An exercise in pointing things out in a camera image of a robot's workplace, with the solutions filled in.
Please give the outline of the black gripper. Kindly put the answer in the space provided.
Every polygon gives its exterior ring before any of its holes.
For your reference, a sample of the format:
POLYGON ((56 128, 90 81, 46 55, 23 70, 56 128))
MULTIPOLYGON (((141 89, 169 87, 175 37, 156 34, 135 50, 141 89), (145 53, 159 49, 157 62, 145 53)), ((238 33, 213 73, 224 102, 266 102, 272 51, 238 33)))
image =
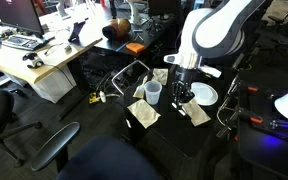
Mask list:
POLYGON ((195 71, 180 66, 175 67, 174 81, 172 82, 173 102, 179 103, 179 100, 187 99, 186 103, 194 99, 195 95, 191 92, 191 83, 195 71))

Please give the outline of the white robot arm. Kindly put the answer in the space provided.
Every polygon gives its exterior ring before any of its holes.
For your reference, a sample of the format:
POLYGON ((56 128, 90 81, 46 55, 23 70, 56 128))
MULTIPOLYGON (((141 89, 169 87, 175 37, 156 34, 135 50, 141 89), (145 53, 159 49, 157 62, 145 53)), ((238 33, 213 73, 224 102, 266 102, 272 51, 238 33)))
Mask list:
POLYGON ((216 78, 221 75, 219 70, 201 62, 237 51, 245 39, 243 24, 264 1, 223 0, 216 8, 200 8, 187 15, 178 52, 163 58, 166 63, 176 66, 172 83, 176 105, 194 97, 190 87, 197 70, 216 78))

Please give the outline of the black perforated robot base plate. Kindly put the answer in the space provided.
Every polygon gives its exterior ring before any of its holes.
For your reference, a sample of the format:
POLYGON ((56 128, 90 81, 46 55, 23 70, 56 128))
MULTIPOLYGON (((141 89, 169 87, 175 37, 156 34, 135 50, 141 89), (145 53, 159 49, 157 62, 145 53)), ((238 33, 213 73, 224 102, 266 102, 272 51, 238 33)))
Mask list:
POLYGON ((288 89, 242 84, 238 95, 241 108, 263 118, 252 128, 288 141, 288 89))

